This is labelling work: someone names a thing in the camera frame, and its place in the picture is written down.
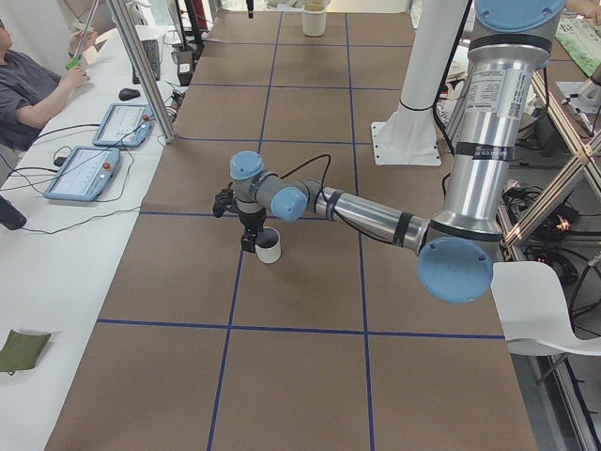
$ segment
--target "white table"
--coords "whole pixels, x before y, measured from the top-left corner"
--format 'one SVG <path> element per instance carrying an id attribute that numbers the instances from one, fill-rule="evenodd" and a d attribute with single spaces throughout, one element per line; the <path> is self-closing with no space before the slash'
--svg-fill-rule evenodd
<path id="1" fill-rule="evenodd" d="M 158 39 L 165 27 L 139 27 L 141 39 Z M 178 85 L 171 47 L 163 46 L 162 80 L 157 82 L 164 100 Z M 119 102 L 123 87 L 131 83 L 131 63 L 118 33 L 109 38 L 97 59 L 87 68 L 90 83 L 72 96 L 67 108 L 43 132 L 82 123 L 100 123 L 110 103 Z M 90 146 L 94 128 L 58 132 L 41 138 L 21 160 L 19 167 L 53 166 L 61 146 Z M 164 141 L 155 124 L 151 136 L 131 151 L 134 163 L 123 195 L 109 203 L 60 203 L 45 199 L 23 186 L 21 177 L 10 177 L 0 194 L 27 218 L 26 227 L 56 230 L 92 216 L 131 210 L 141 204 L 162 154 Z M 131 156 L 122 153 L 115 179 L 101 199 L 119 196 Z M 51 173 L 27 170 L 32 181 L 49 180 Z M 47 183 L 39 185 L 43 191 Z M 52 333 L 38 366 L 14 376 L 0 373 L 0 449 L 39 451 L 50 437 L 84 353 L 104 297 L 137 218 L 137 210 L 79 225 L 55 235 L 42 235 L 0 227 L 0 346 L 10 329 L 23 333 Z"/>

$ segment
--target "chair leg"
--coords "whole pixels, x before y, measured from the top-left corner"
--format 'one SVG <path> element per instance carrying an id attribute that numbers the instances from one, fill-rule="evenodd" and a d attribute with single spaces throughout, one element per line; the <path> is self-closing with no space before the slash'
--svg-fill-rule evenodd
<path id="1" fill-rule="evenodd" d="M 540 385 L 541 383 L 543 383 L 545 381 L 546 378 L 548 378 L 548 376 L 557 369 L 557 367 L 559 365 L 561 365 L 565 359 L 567 359 L 568 353 L 564 353 L 560 356 L 559 359 L 557 359 L 555 362 L 553 362 L 553 365 L 551 365 L 547 371 L 545 371 L 543 374 L 541 374 L 541 377 L 536 379 L 536 384 Z"/>

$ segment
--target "cup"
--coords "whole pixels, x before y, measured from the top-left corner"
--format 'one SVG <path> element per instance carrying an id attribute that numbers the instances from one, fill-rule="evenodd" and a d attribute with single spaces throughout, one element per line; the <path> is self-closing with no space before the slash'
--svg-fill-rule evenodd
<path id="1" fill-rule="evenodd" d="M 302 32 L 316 38 L 326 31 L 326 6 L 323 3 L 307 3 L 302 9 Z"/>
<path id="2" fill-rule="evenodd" d="M 254 241 L 256 256 L 263 263 L 275 263 L 282 254 L 280 233 L 273 227 L 263 227 Z"/>

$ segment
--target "blue tape grid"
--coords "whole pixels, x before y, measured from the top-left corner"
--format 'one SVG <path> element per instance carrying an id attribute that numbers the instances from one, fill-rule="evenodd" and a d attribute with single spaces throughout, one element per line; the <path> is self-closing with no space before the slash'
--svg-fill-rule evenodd
<path id="1" fill-rule="evenodd" d="M 347 48 L 347 65 L 348 65 L 348 87 L 315 87 L 315 86 L 274 86 L 271 82 L 273 80 L 273 73 L 275 68 L 276 55 L 278 51 L 278 47 L 282 45 L 329 45 L 331 44 L 282 44 L 279 42 L 280 33 L 282 29 L 282 19 L 284 17 L 283 13 L 280 13 L 280 22 L 278 24 L 278 33 L 274 46 L 274 54 L 271 62 L 271 74 L 270 81 L 267 86 L 256 86 L 256 85 L 216 85 L 216 84 L 192 84 L 192 86 L 240 86 L 240 87 L 266 87 L 268 90 L 265 108 L 263 113 L 263 121 L 261 125 L 261 133 L 258 140 L 254 139 L 219 139 L 219 138 L 192 138 L 182 136 L 180 139 L 188 140 L 188 141 L 225 141 L 225 142 L 253 142 L 258 143 L 258 151 L 260 152 L 261 146 L 264 142 L 286 142 L 286 143 L 305 143 L 305 144 L 343 144 L 343 145 L 352 145 L 353 147 L 353 169 L 354 169 L 354 182 L 355 182 L 355 191 L 356 194 L 360 194 L 360 186 L 359 186 L 359 173 L 357 166 L 357 146 L 361 145 L 370 145 L 370 143 L 360 143 L 356 141 L 356 133 L 355 133 L 355 117 L 354 117 L 354 105 L 353 105 L 353 90 L 354 89 L 372 89 L 372 90 L 390 90 L 390 91 L 400 91 L 400 89 L 392 89 L 392 88 L 372 88 L 372 87 L 353 87 L 352 85 L 352 74 L 351 74 L 351 56 L 350 56 L 350 48 L 351 47 L 411 47 L 404 45 L 350 45 L 349 35 L 348 35 L 348 16 L 345 14 L 345 27 L 346 27 L 346 44 L 337 44 L 333 46 L 340 46 Z M 239 45 L 248 45 L 252 44 L 251 42 L 228 42 L 228 44 L 239 44 Z M 260 44 L 256 43 L 255 45 L 270 45 L 273 44 Z M 264 139 L 264 131 L 267 121 L 267 112 L 270 101 L 270 92 L 273 87 L 286 87 L 286 88 L 314 88 L 314 89 L 348 89 L 349 91 L 349 107 L 350 107 L 350 121 L 351 121 L 351 131 L 352 131 L 352 141 L 351 142 L 322 142 L 322 141 L 301 141 L 301 140 L 269 140 Z M 197 217 L 212 217 L 211 213 L 206 212 L 165 212 L 165 211 L 149 211 L 144 210 L 140 211 L 140 214 L 143 215 L 167 215 L 167 216 L 197 216 Z M 233 215 L 225 215 L 224 217 L 229 217 L 230 219 L 237 219 Z M 325 218 L 300 218 L 304 221 L 327 221 Z M 293 328 L 293 327 L 261 327 L 261 326 L 252 326 L 252 325 L 234 325 L 234 315 L 236 311 L 236 302 L 238 298 L 238 289 L 239 289 L 239 280 L 242 269 L 242 264 L 244 261 L 244 254 L 240 251 L 239 261 L 236 273 L 236 282 L 234 285 L 234 290 L 232 293 L 232 303 L 230 307 L 229 319 L 227 324 L 207 324 L 207 323 L 189 323 L 189 322 L 164 322 L 164 321 L 141 321 L 141 320 L 128 320 L 128 319 L 98 319 L 98 323 L 103 324 L 118 324 L 118 325 L 128 325 L 128 326 L 146 326 L 146 327 L 175 327 L 175 328 L 194 328 L 194 329 L 221 329 L 225 330 L 225 341 L 223 345 L 223 355 L 219 373 L 219 379 L 217 384 L 217 390 L 215 394 L 215 403 L 213 406 L 213 414 L 211 418 L 211 425 L 208 435 L 208 443 L 207 443 L 207 451 L 210 451 L 213 446 L 213 440 L 215 436 L 215 428 L 217 425 L 217 420 L 219 416 L 219 405 L 221 400 L 221 393 L 223 389 L 223 377 L 227 367 L 227 353 L 229 351 L 229 342 L 232 331 L 260 331 L 260 332 L 274 332 L 274 333 L 294 333 L 294 334 L 341 334 L 341 335 L 362 335 L 363 336 L 363 345 L 364 345 L 364 355 L 365 355 L 365 386 L 366 386 L 366 396 L 367 396 L 367 409 L 368 409 L 368 421 L 369 421 L 369 441 L 370 441 L 370 451 L 376 450 L 375 443 L 375 426 L 374 426 L 374 408 L 373 408 L 373 399 L 372 399 L 372 382 L 371 382 L 371 366 L 370 366 L 370 352 L 369 352 L 369 337 L 370 336 L 399 336 L 399 337 L 420 337 L 420 338 L 447 338 L 447 339 L 477 339 L 477 340 L 504 340 L 503 335 L 498 334 L 437 334 L 437 333 L 414 333 L 414 332 L 393 332 L 393 331 L 370 331 L 369 330 L 369 320 L 367 315 L 367 297 L 365 290 L 365 280 L 364 280 L 364 259 L 363 259 L 363 241 L 361 234 L 358 233 L 358 248 L 359 248 L 359 259 L 360 259 L 360 275 L 361 275 L 361 290 L 362 290 L 362 314 L 363 314 L 363 327 L 360 331 L 355 330 L 337 330 L 337 329 L 307 329 L 307 328 Z"/>

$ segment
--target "person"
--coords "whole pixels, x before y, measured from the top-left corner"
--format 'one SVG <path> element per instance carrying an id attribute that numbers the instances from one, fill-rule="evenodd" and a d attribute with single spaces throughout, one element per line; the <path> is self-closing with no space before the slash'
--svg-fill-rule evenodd
<path id="1" fill-rule="evenodd" d="M 70 37 L 69 54 L 75 53 L 81 36 L 79 31 Z M 83 50 L 93 45 L 97 36 L 88 33 Z M 48 121 L 65 108 L 70 94 L 89 77 L 79 66 L 60 77 L 10 47 L 10 33 L 0 20 L 0 144 L 21 151 L 29 149 Z"/>
<path id="2" fill-rule="evenodd" d="M 595 25 L 601 25 L 599 0 L 567 0 L 566 6 L 572 12 L 591 19 Z"/>

